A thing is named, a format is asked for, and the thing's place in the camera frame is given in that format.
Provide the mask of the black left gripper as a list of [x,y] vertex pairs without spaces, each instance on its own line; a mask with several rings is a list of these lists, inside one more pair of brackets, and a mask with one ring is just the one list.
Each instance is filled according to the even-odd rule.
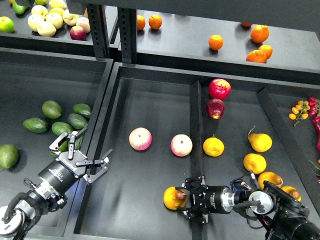
[[[50,154],[58,157],[45,167],[38,176],[46,180],[59,194],[64,194],[79,179],[83,178],[88,185],[100,179],[108,171],[109,149],[102,158],[88,160],[79,151],[81,149],[87,128],[62,132],[49,146]],[[88,169],[95,169],[95,173],[87,173]]]

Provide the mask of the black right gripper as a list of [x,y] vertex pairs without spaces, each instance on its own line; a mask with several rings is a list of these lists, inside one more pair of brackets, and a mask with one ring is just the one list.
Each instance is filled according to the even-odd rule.
[[197,224],[207,224],[208,214],[229,214],[232,210],[230,196],[232,192],[227,186],[207,186],[206,177],[199,175],[188,177],[176,190],[187,190],[194,195],[196,206],[181,209],[186,218]]

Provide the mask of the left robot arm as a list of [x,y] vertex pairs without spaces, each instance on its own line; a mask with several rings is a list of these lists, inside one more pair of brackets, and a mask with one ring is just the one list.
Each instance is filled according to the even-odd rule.
[[88,159],[76,149],[76,141],[86,128],[68,133],[62,132],[49,146],[56,155],[39,174],[40,184],[29,179],[24,183],[30,187],[26,193],[18,193],[8,205],[0,209],[0,235],[22,240],[43,215],[63,209],[67,204],[66,192],[80,179],[92,184],[108,171],[108,155],[101,159]]

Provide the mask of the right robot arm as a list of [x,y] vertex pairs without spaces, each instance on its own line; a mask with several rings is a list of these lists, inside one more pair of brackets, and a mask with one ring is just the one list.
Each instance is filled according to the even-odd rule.
[[188,191],[190,206],[178,207],[187,218],[199,225],[209,222],[209,214],[229,214],[234,211],[247,221],[259,221],[266,230],[267,240],[318,240],[320,229],[309,221],[310,210],[293,196],[264,181],[264,188],[252,171],[248,172],[253,186],[242,178],[230,182],[230,186],[209,186],[205,176],[186,178],[176,187]]

